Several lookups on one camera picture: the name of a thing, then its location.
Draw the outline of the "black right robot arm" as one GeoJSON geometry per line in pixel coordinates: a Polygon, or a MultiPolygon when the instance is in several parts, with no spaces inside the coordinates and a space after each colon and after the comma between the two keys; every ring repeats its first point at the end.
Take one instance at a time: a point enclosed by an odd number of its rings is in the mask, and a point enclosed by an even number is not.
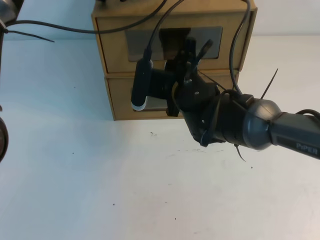
{"type": "Polygon", "coordinates": [[[230,143],[264,150],[275,145],[318,159],[319,113],[311,109],[283,112],[271,100],[220,90],[215,82],[204,81],[198,62],[211,45],[207,41],[196,53],[196,41],[189,38],[169,63],[176,78],[172,98],[193,139],[202,147],[230,143]]]}

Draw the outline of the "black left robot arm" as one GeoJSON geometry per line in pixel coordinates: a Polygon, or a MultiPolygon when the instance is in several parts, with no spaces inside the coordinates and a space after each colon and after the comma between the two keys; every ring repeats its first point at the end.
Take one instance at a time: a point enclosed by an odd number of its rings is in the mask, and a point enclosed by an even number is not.
{"type": "MultiPolygon", "coordinates": [[[[143,58],[145,58],[145,55],[147,55],[148,57],[151,57],[151,47],[156,37],[156,34],[160,29],[160,25],[164,22],[164,20],[178,5],[183,3],[183,1],[184,0],[178,0],[177,2],[175,2],[160,18],[160,20],[154,27],[154,30],[150,36],[146,50],[144,51],[145,53],[143,58]]],[[[105,35],[105,34],[113,34],[113,33],[131,29],[133,27],[137,27],[138,25],[141,25],[147,22],[148,20],[153,18],[164,7],[166,2],[167,0],[163,0],[161,4],[149,15],[129,25],[125,25],[122,27],[114,28],[114,29],[108,29],[108,30],[85,30],[85,29],[65,27],[61,25],[51,24],[51,23],[42,22],[42,21],[35,21],[35,20],[19,20],[18,21],[17,18],[24,4],[24,0],[1,0],[0,1],[0,69],[1,69],[2,49],[3,49],[3,41],[4,41],[3,39],[5,34],[14,33],[14,34],[29,36],[29,37],[54,43],[53,40],[40,37],[38,35],[16,31],[16,30],[8,30],[7,27],[9,26],[18,25],[18,24],[32,24],[32,25],[40,25],[40,26],[50,27],[50,28],[59,29],[63,31],[80,33],[80,34],[91,34],[91,35],[98,35],[98,36],[105,35]]],[[[5,122],[3,121],[2,118],[0,118],[0,162],[4,159],[8,150],[8,146],[9,146],[9,132],[5,122]]]]}

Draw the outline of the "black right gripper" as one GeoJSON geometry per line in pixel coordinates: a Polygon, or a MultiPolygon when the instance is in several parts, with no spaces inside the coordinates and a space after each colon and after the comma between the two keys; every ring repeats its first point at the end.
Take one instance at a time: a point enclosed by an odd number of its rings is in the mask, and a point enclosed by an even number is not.
{"type": "Polygon", "coordinates": [[[221,143],[213,133],[209,133],[214,114],[215,100],[221,93],[218,84],[205,81],[198,74],[198,64],[213,45],[209,39],[196,55],[197,41],[193,37],[185,40],[184,51],[168,60],[165,70],[173,72],[176,82],[172,87],[172,100],[182,113],[193,139],[202,147],[221,143]]]}

